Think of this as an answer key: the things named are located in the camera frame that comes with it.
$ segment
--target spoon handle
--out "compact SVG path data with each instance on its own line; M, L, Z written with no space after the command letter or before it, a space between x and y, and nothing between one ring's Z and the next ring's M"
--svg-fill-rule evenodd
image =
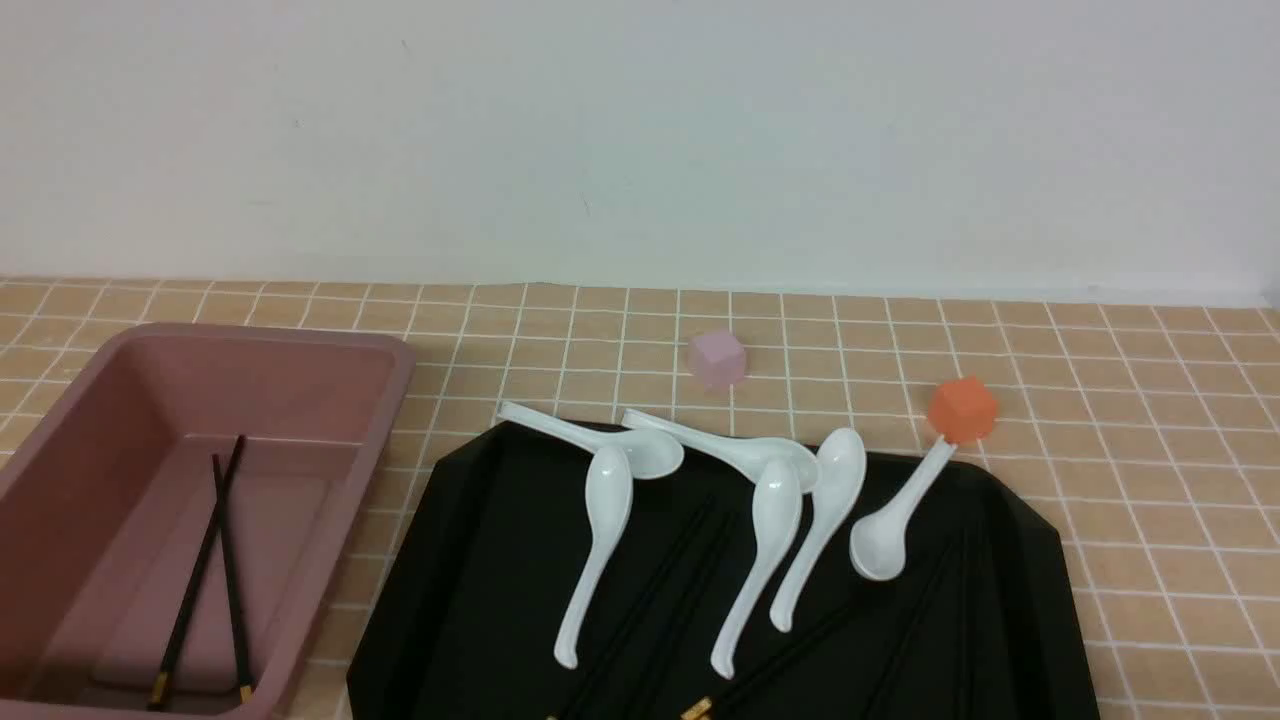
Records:
M586 564L582 565L582 574L577 578L577 587L573 588L573 597L564 609L564 619L561 620L559 633L556 634L556 661L570 670L577 667L577 634L582 629L582 620L591 605L591 596L595 594L595 585L600 583L600 575L612 553L613 547L602 547L599 543L591 546Z
M502 407L498 409L498 416L503 420L511 420L517 425L525 425L526 428L549 434L570 445L576 445L588 452L595 452L602 445L595 430L589 430L567 420L561 420L554 415L539 413L515 402L503 402Z

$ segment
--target beige tile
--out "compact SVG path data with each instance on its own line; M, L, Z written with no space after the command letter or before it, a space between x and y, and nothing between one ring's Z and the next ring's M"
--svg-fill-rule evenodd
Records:
M81 320L72 318L32 318L18 336L17 345L63 347L79 329Z
M727 436L730 427L728 410L690 410L687 407L676 409L676 421L681 425L695 428L707 433Z
M1138 700L1203 702L1187 651L1121 647L1116 652Z
M196 316L196 304L200 302L200 296L191 293L172 293L178 296L172 302L168 302L166 307L163 309L164 314L168 315L163 319L165 320L180 320L189 322ZM195 304L189 304L189 299L195 297ZM160 304L160 295L151 302L151 310L147 313L148 320L157 320L156 318L157 305ZM276 328L296 328L298 323L302 322L302 315L307 310L306 297L275 297L275 296L261 296L257 299L257 305L253 306L253 313L248 318L248 324L259 327L276 327Z
M941 323L942 310L937 300L891 297L888 316L895 323Z
M657 342L627 342L622 346L622 369L640 372L667 372L676 356L675 345Z
M205 313L209 311L209 305L212 300L214 296L210 293L209 300L205 301L205 311L200 314L201 318L204 318ZM307 316L302 320L302 327L339 331L351 329L356 324L356 315L358 313L358 300L328 300L314 297L311 299L311 307L307 309ZM244 314L246 316L248 315L247 306L244 309Z
M787 368L795 378L844 379L845 369L836 350L787 350Z
M881 297L837 297L836 314L841 320L888 320L888 309Z
M512 341L509 337L466 337L458 342L456 361L458 365L493 365L506 366L507 357L511 356Z
M1235 365L1188 363L1187 373L1190 374L1192 380L1196 383L1196 388L1199 389L1199 392L1226 392L1240 395L1252 392L1249 389L1249 383L1244 379L1240 369ZM1189 383L1179 383L1179 387L1170 389L1190 391L1192 387Z
M1190 505L1134 505L1142 537L1153 544L1208 544Z
M1244 609L1262 637L1263 647L1280 650L1280 600L1247 600Z
M1164 597L1098 593L1098 602L1119 642L1180 643L1174 616Z
M956 352L1002 355L1009 351L1005 336L995 325L951 325L948 332Z
M1120 360L1071 360L1080 386L1094 389L1132 389L1133 377Z
M1023 382L1029 386L1076 387L1071 365L1064 357L1025 357L1014 359Z
M1169 452L1178 462L1230 462L1231 456L1216 430L1162 428Z
M524 297L524 284L481 284L476 286L475 293L471 296L471 302L474 305L518 307Z
M942 325L893 324L893 338L900 351L951 352L951 341Z
M1222 333L1265 333L1271 329L1257 307L1210 307L1208 316Z
M992 457L991 474L1020 496L1057 496L1053 473L1043 457Z
M628 313L658 313L675 315L677 309L675 290L632 290L627 299Z
M829 295L783 295L782 314L786 318L831 320L836 309Z
M854 428L861 436L868 450L918 452L920 442L915 437L915 425L905 418L884 415L854 415Z
M902 382L896 352L846 350L845 372L849 379Z
M733 434L739 437L791 437L786 413L733 410Z
M1235 468L1184 465L1180 471L1196 502L1253 505L1249 486Z
M1239 363L1280 363L1280 340L1270 334L1224 336Z
M756 378L787 377L787 352L781 347L749 347L746 374Z
M595 340L575 340L568 343L564 366L572 370L617 370L622 345Z
M559 370L507 370L503 397L512 400L554 400Z
M420 302L413 314L412 329L416 333L457 333L462 331L466 314L465 305Z
M728 315L728 293L719 290L680 291L680 311L684 315Z
M956 361L950 354L904 352L899 355L908 382L942 383L956 377Z
M887 323L840 323L840 342L845 350L895 350Z
M1016 420L997 423L996 429L983 438L982 447L989 455L1044 455L1034 425Z
M511 364L516 368L561 368L566 346L563 340L516 338Z
M709 389L694 375L676 377L676 404L728 407L728 389Z
M1092 425L1039 423L1050 457L1101 460L1106 457L1098 429Z
M467 334L516 334L518 310L515 307L479 307L472 305L463 332Z
M76 318L88 315L90 307L97 300L99 292L101 291L96 287L55 287L45 297L45 304L40 306L40 314L70 315Z
M845 384L838 380L791 380L791 401L797 413L849 413Z
M343 297L361 300L369 291L367 284L361 283L320 283L316 286L317 297Z
M1222 343L1222 338L1216 334L1207 333L1170 333L1169 338L1174 342L1174 350L1178 351L1178 356L1188 363L1192 361L1210 361L1210 363L1229 363L1231 361L1231 354L1228 352L1226 345Z
M783 323L786 345L790 347L831 347L838 345L836 323L831 320L792 320Z
M421 302L467 302L470 299L468 284L426 284L419 296Z
M1043 302L996 302L996 314L1006 325L1050 327L1048 307Z
M1151 557L1169 592L1203 594L1230 592L1226 577L1210 550L1153 547Z
M500 368L453 368L444 395L451 397L498 397Z
M572 307L576 293L571 284L530 283L525 288L525 307Z
M408 331L413 305L410 302L367 301L356 322L356 328L384 333L403 333Z
M1280 687L1276 685L1267 661L1261 655L1203 650L1193 652L1196 666L1199 667L1208 694L1215 702L1280 706Z
M625 310L627 291L620 287L584 287L577 291L579 310Z
M1236 592L1280 597L1280 553L1221 551Z
M1036 418L1041 420L1088 421L1089 409L1084 395L1078 389L1028 388Z
M1138 542L1138 528L1125 505L1070 500L1066 509L1075 524L1075 537L1082 541Z
M1275 536L1267 527L1262 511L1254 507L1201 507L1201 518L1213 544L1233 548L1276 547Z
M1148 305L1103 305L1102 313L1116 329L1160 329L1160 320Z
M851 382L849 395L855 413L865 415L906 415L906 395L897 383Z
M530 310L525 310L525 318L530 318ZM593 310L579 310L573 313L572 337L581 340L621 340L622 323L626 315L622 313L605 313ZM570 328L570 314L563 310L539 310L529 320L529 332L525 332L521 320L520 334L540 337L567 337Z
M783 345L782 320L777 319L733 318L733 334L742 345Z
M93 306L93 316L104 320L137 320L150 297L150 291L106 288Z
M753 318L781 318L782 296L763 292L735 292L732 296L733 315Z
M951 324L993 325L997 323L996 307L987 300L943 300L942 314Z
M635 388L660 386L658 378L667 380L666 404L671 404L671 375L622 375L618 380L617 373L599 373L591 370L567 370L561 382L559 398L562 402L613 402L613 388L618 388L618 404L650 404L652 400L639 397Z
M1142 548L1124 546L1087 546L1084 561L1100 588L1156 591L1156 574Z
M755 410L787 410L787 382L783 379L750 378L733 387L736 407Z
M1257 392L1262 395L1280 395L1280 365L1245 365L1244 372ZM1271 402L1280 405L1280 401L1275 398L1271 398ZM1272 410L1272 415L1280 415L1280 413Z
M1213 421L1220 428L1268 429L1272 427L1266 407L1256 397L1206 395L1203 398Z
M1089 409L1100 423L1125 423L1149 425L1151 415L1137 392L1089 389L1084 391Z
M1183 425L1190 428L1210 428L1208 414L1204 405L1194 395L1166 395L1158 392L1147 393L1147 405L1151 407L1151 416L1158 425Z
M627 314L623 325L627 340L648 340L655 342L675 342L676 316L675 315L636 315Z

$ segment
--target black chopsticks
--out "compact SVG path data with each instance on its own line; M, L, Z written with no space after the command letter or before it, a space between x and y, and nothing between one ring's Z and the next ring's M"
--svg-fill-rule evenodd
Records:
M244 436L236 436L236 445L232 447L230 460L227 462L227 475L224 479L219 479L215 474L215 487L223 492L218 492L218 496L230 492L232 482L236 479L236 471L239 469L241 455L244 452ZM174 619L173 630L169 633L169 642L164 648L164 656L160 659L160 667L156 671L155 683L151 685L151 697L147 701L147 711L157 712L165 710L169 705L169 696L173 692L173 675L178 667L178 659L182 656L182 646L187 641L187 632L191 629L191 620L195 615L196 601L200 598L200 587L205 580L205 570L209 568L209 559L214 552L214 541L218 539L218 532L221 527L220 512L225 512L225 509L220 511L221 502L215 501L214 510L209 515L209 524L205 527L205 537L200 543L200 552L196 553L196 562L191 566L191 578L187 580L187 589L182 594L182 603L178 606L178 616ZM224 564L227 564L227 550L223 550ZM228 565L228 574L232 573ZM228 582L227 588L228 597L233 597L230 582ZM232 601L237 606L239 603L238 597ZM237 612L232 614L232 630L234 633L236 625L238 623L236 618ZM237 676L241 675L241 657L239 651L236 656L237 664Z

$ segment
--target white grout line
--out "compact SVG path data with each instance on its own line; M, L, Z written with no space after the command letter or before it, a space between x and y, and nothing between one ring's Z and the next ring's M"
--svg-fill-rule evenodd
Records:
M996 315L997 319L1000 318L998 310L996 309L995 305L991 306L991 311L992 311L992 314ZM997 324L996 327L1000 329L1000 340L1001 340L1001 342L1004 342L1005 347L1009 348L1009 333L1005 332L1005 325ZM1010 363L1010 365L1014 366L1014 378L1019 383L1021 383L1023 382L1023 372L1018 366L1018 363ZM1036 442L1038 442L1041 445L1041 452L1043 452L1046 456L1048 456L1048 445L1044 442L1044 436L1041 433L1039 423L1036 421L1036 409L1032 406L1030 393L1027 392L1027 387L1025 386L1023 386L1023 402L1027 404L1027 413L1032 418L1032 429L1036 432ZM980 445L986 445L986 442L980 442ZM1051 459L1051 457L1047 459L1046 465L1048 465L1050 479L1053 480L1053 489L1057 492L1059 496L1062 496L1064 495L1064 492L1062 492L1062 479L1057 474L1057 468L1053 464L1053 459ZM1120 473L1115 468L1114 464L1111 466L1111 470L1116 474L1116 478L1120 477ZM1062 502L1061 505L1062 505L1062 516L1066 518L1066 529L1071 534L1071 538L1075 538L1076 537L1075 521L1071 519L1071 511L1066 506L1066 502ZM1093 582L1093 570L1089 568L1089 561L1088 561L1088 559L1084 557L1084 552L1082 552L1079 550L1073 550L1073 552L1075 552L1076 556L1079 557L1079 566L1080 566L1080 570L1084 573L1084 582L1088 585L1087 589L1091 593L1093 593L1091 597L1093 598L1093 605L1094 605L1094 607L1096 607L1096 610L1098 612L1098 620L1102 623L1102 633L1106 635L1107 641L1112 641L1114 642L1115 641L1115 633L1112 633L1112 630L1111 630L1111 621L1107 620L1107 614L1102 610L1102 601L1098 600L1098 596L1097 596L1097 589L1098 588L1097 588L1097 584ZM1156 566L1155 562L1152 562L1152 568L1153 569L1155 569L1155 566ZM1133 697L1134 697L1133 696L1133 687L1129 684L1129 676L1125 674L1124 665L1120 662L1120 652L1116 651L1115 647L1111 648L1111 656L1112 656L1112 660L1115 660L1116 673L1119 673L1119 675L1120 675L1120 684L1121 684L1121 687L1124 687L1124 693L1125 693L1125 697L1128 698L1129 708L1133 711L1133 715L1134 715L1135 719L1140 719L1142 717L1142 712L1138 710L1138 706L1133 701Z

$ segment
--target black tray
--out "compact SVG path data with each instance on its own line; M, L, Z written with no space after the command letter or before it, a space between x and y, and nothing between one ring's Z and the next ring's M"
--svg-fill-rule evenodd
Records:
M713 712L716 720L1098 717L1057 532L991 474L952 462L911 521L904 574L864 580L849 561L849 527L887 502L919 462L868 460L858 506L814 568L794 630L778 633L768 619L788 556L739 643L737 679L842 606L854 607L847 621L731 712ZM751 486L694 451L676 474L637 482L582 626L581 664L570 671L552 657L590 544L589 462L575 447L506 423L436 465L347 676L356 720L556 715L707 502L714 516L735 518L732 539L687 615L684 642L660 659L664 682L637 679L655 664L652 652L667 637L699 543L710 541L681 557L581 716L673 720L732 687L709 657L755 552ZM810 516L806 503L792 553Z

